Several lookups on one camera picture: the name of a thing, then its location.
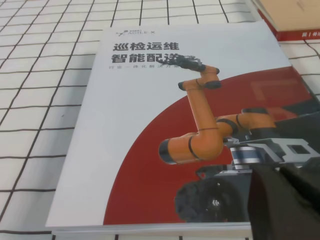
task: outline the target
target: red background graphic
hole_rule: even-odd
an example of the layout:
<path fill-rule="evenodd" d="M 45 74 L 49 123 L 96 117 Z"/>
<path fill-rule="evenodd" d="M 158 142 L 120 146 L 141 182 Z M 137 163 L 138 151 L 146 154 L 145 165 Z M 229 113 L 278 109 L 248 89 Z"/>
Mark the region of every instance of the red background graphic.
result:
<path fill-rule="evenodd" d="M 270 108 L 269 112 L 276 120 L 281 120 L 291 116 L 275 110 L 276 107 L 311 98 L 300 75 L 292 67 L 231 77 L 221 81 L 221 85 L 219 89 L 205 90 L 216 117 L 238 114 L 243 108 L 266 107 Z M 210 161 L 176 165 L 164 163 L 158 155 L 159 144 L 190 132 L 197 132 L 197 127 L 187 97 L 169 106 L 143 130 L 117 174 L 104 225 L 184 222 L 175 211 L 174 198 L 178 189 L 197 181 L 195 172 L 200 167 L 230 164 L 232 161 L 229 149 L 224 148 L 218 158 Z"/>

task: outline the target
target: checkered tablecloth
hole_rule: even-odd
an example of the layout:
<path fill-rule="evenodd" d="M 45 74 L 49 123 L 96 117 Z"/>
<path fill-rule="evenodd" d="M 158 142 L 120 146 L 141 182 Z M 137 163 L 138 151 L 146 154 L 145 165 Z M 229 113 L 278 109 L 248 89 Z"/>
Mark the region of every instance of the checkered tablecloth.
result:
<path fill-rule="evenodd" d="M 244 0 L 0 0 L 0 240 L 55 238 L 45 222 L 103 29 L 254 21 Z M 281 48 L 319 98 L 320 40 Z"/>

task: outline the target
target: agilex logo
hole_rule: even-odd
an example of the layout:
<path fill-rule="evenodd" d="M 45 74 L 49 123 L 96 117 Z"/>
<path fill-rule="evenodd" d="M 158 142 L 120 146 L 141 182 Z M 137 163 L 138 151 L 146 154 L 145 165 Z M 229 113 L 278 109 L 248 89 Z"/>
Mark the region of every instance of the agilex logo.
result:
<path fill-rule="evenodd" d="M 138 34 L 155 34 L 155 31 L 142 31 L 142 30 L 124 30 L 123 32 L 116 33 L 119 37 L 123 35 L 138 35 Z"/>

